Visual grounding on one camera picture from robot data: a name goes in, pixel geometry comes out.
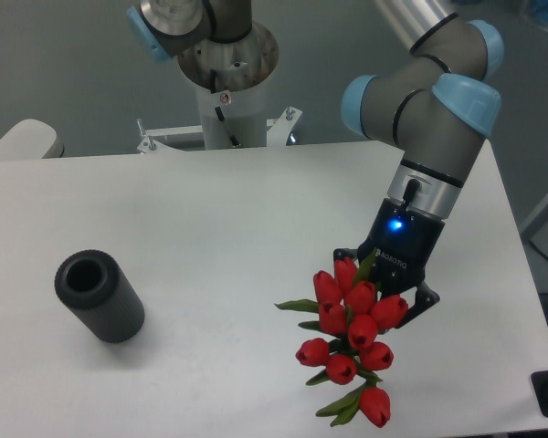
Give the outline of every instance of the metal pipe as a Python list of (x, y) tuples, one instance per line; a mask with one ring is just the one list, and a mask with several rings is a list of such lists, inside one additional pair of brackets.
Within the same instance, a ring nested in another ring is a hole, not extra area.
[(443, 0), (374, 0), (406, 48), (412, 48), (430, 29), (454, 14)]

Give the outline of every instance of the black cylinder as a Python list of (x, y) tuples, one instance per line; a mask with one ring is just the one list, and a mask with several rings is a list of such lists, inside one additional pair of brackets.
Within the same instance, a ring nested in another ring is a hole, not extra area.
[(144, 322), (144, 307), (116, 261), (89, 249), (69, 257), (55, 275), (61, 302), (105, 342), (123, 342)]

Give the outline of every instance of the tulip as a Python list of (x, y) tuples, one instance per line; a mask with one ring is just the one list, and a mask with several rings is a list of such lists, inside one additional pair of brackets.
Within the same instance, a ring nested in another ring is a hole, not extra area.
[(321, 330), (330, 335), (341, 335), (347, 331), (347, 313), (341, 304), (325, 301), (319, 307)]
[(359, 409), (377, 427), (384, 427), (390, 420), (390, 397), (379, 388), (369, 388), (359, 398)]
[(408, 303), (399, 295), (380, 299), (374, 304), (370, 315), (381, 330), (393, 329), (408, 311)]
[(346, 294), (352, 289), (357, 266), (350, 257), (345, 257), (343, 260), (335, 260), (333, 267), (335, 268), (335, 280), (342, 292)]
[(319, 367), (326, 365), (329, 359), (329, 344), (323, 338), (307, 340), (296, 352), (296, 359), (301, 365)]
[(339, 304), (343, 299), (344, 293), (328, 272), (319, 271), (314, 275), (312, 282), (314, 283), (314, 293), (317, 296), (317, 302), (324, 303), (325, 301), (331, 301), (332, 303)]
[(347, 337), (354, 349), (369, 349), (374, 343), (379, 328), (369, 315), (355, 315), (349, 325)]
[(351, 292), (345, 295), (343, 304), (351, 306), (354, 315), (369, 312), (375, 302), (375, 285), (368, 281), (360, 281)]
[(327, 361), (327, 376), (329, 380), (338, 385), (346, 385), (353, 380), (357, 369), (355, 362), (344, 354), (333, 354)]
[(383, 342), (374, 342), (369, 349), (359, 351), (362, 367), (368, 371), (380, 371), (390, 368), (394, 353)]

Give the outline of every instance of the white table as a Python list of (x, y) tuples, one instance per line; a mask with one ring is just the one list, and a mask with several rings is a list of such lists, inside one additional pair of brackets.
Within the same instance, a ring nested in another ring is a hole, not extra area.
[[(381, 143), (0, 163), (0, 437), (439, 437), (548, 427), (548, 332), (489, 144), (427, 266), (442, 301), (382, 340), (392, 421), (314, 417), (348, 391), (294, 353), (332, 250), (367, 234), (401, 152)], [(97, 248), (146, 309), (98, 341), (53, 290)]]

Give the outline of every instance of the cable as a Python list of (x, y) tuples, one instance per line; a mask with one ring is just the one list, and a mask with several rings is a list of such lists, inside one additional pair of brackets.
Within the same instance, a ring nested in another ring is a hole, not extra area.
[(532, 240), (529, 240), (528, 244), (530, 244), (532, 249), (536, 253), (538, 253), (538, 255), (540, 255), (541, 258), (543, 258), (544, 260), (546, 260), (548, 262), (548, 255), (546, 255), (538, 246), (536, 246), (536, 244)]

